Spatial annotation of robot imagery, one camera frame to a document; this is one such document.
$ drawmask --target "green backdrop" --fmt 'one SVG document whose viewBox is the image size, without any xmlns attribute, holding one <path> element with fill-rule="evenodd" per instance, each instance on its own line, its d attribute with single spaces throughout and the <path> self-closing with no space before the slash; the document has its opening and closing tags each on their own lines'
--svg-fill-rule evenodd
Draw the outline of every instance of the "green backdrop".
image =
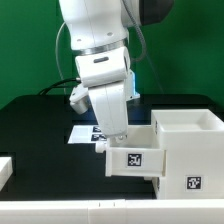
<svg viewBox="0 0 224 224">
<path fill-rule="evenodd" d="M 159 81 L 164 93 L 203 94 L 224 107 L 223 12 L 223 0 L 176 0 L 162 23 L 144 27 L 154 68 L 147 59 L 132 66 L 137 90 L 162 93 Z M 0 108 L 59 81 L 54 51 L 61 24 L 58 0 L 1 1 Z M 138 55 L 138 40 L 130 33 L 131 55 Z M 76 74 L 67 29 L 60 61 L 66 78 Z"/>
</svg>

